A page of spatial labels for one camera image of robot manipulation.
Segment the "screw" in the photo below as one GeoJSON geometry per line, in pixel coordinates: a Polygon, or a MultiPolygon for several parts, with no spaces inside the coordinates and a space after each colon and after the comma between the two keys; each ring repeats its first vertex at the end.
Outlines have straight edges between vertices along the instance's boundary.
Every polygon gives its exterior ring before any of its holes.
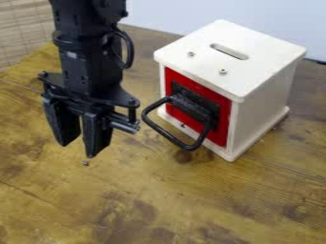
{"type": "Polygon", "coordinates": [[[220,73],[221,73],[222,75],[228,75],[228,74],[229,74],[229,71],[228,71],[226,69],[221,69],[221,70],[220,70],[220,73]]]}
{"type": "Polygon", "coordinates": [[[193,51],[190,51],[189,52],[189,57],[196,57],[196,56],[197,56],[197,54],[193,51]]]}
{"type": "Polygon", "coordinates": [[[83,161],[83,165],[90,166],[91,165],[90,161],[83,161]]]}

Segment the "wood grain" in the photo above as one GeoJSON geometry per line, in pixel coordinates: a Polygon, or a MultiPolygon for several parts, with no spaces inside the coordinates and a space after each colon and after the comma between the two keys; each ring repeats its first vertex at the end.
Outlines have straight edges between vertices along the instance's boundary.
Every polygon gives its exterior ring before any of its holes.
{"type": "Polygon", "coordinates": [[[53,31],[49,0],[2,0],[0,70],[50,41],[53,31]]]}
{"type": "MultiPolygon", "coordinates": [[[[145,107],[160,97],[153,52],[180,36],[124,28],[138,48],[124,86],[145,107]]],[[[35,77],[59,69],[49,44],[0,73],[2,244],[326,243],[324,66],[301,64],[292,114],[236,163],[181,151],[144,124],[116,132],[90,167],[82,139],[63,149],[42,113],[35,77]]]]}

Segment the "red panel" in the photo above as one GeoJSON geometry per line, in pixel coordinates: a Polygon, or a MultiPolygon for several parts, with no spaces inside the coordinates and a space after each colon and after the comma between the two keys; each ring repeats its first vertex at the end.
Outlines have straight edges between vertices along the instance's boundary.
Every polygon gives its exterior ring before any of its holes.
{"type": "MultiPolygon", "coordinates": [[[[221,119],[217,126],[217,131],[210,132],[208,138],[221,147],[226,147],[230,128],[232,101],[220,93],[210,90],[169,68],[166,68],[168,95],[172,95],[173,93],[173,81],[178,82],[182,86],[189,88],[192,91],[202,95],[206,99],[209,99],[221,106],[221,119]]],[[[205,125],[170,104],[168,104],[168,113],[174,118],[177,118],[186,126],[189,126],[196,132],[204,131],[205,125]]]]}

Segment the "wooden table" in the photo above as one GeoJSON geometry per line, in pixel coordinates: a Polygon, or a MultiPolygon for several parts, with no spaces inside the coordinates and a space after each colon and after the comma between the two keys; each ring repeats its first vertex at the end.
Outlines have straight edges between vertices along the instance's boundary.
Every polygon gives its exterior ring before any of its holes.
{"type": "MultiPolygon", "coordinates": [[[[160,97],[153,52],[180,36],[125,29],[138,56],[124,83],[145,107],[160,97]]],[[[90,167],[82,139],[63,149],[42,112],[35,77],[59,68],[49,44],[0,74],[2,244],[326,243],[325,66],[301,64],[292,114],[236,163],[144,124],[116,132],[90,167]]]]}

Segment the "black drawer handle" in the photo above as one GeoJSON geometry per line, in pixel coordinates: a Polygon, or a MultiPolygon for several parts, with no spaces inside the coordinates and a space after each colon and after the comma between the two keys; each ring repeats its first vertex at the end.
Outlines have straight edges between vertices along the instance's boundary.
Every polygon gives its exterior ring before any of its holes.
{"type": "MultiPolygon", "coordinates": [[[[172,103],[177,108],[182,109],[180,106],[182,106],[185,104],[185,99],[182,98],[182,96],[180,96],[178,94],[173,95],[173,96],[166,96],[165,98],[162,98],[161,100],[158,100],[156,103],[153,103],[145,110],[144,110],[144,120],[145,122],[150,125],[150,127],[158,131],[174,144],[177,144],[182,149],[185,149],[186,151],[194,151],[197,150],[201,145],[205,142],[205,139],[208,137],[208,134],[210,132],[210,130],[214,127],[214,119],[213,116],[208,113],[208,114],[202,114],[202,122],[205,122],[205,127],[204,127],[204,131],[200,135],[198,140],[196,141],[196,143],[193,145],[188,145],[185,144],[181,140],[178,140],[158,124],[156,124],[150,118],[149,118],[149,114],[150,112],[153,112],[158,107],[161,107],[164,104],[166,103],[172,103]]],[[[200,115],[200,111],[198,110],[193,110],[193,113],[196,113],[197,115],[200,115]]]]}

